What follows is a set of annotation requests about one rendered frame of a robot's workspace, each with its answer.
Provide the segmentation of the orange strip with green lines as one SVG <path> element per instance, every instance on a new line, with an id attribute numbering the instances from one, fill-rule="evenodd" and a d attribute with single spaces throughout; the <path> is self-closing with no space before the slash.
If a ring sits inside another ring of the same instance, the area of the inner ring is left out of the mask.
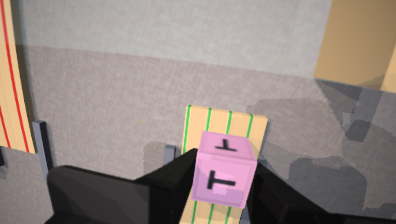
<path id="1" fill-rule="evenodd" d="M 181 155 L 199 148 L 203 130 L 248 138 L 258 159 L 267 121 L 266 116 L 187 105 Z M 243 208 L 190 200 L 191 192 L 180 224 L 239 224 Z"/>

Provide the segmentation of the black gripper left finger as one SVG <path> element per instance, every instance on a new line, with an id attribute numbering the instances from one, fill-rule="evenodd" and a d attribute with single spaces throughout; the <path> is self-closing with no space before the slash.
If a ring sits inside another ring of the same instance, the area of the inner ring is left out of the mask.
<path id="1" fill-rule="evenodd" d="M 109 224 L 180 224 L 193 186 L 198 148 L 130 180 L 72 165 L 46 183 L 53 214 L 63 210 Z"/>

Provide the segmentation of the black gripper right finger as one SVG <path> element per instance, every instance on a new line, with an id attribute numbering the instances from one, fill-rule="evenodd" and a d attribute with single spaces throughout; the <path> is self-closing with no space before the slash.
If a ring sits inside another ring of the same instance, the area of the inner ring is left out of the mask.
<path id="1" fill-rule="evenodd" d="M 396 219 L 329 213 L 257 162 L 246 200 L 250 224 L 396 224 Z"/>

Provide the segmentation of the pink labelled cube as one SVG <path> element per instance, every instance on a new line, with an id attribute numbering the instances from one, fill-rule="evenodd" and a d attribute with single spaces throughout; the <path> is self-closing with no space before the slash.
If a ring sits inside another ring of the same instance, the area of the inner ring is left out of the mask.
<path id="1" fill-rule="evenodd" d="M 257 163 L 248 138 L 202 130 L 190 200 L 244 209 Z"/>

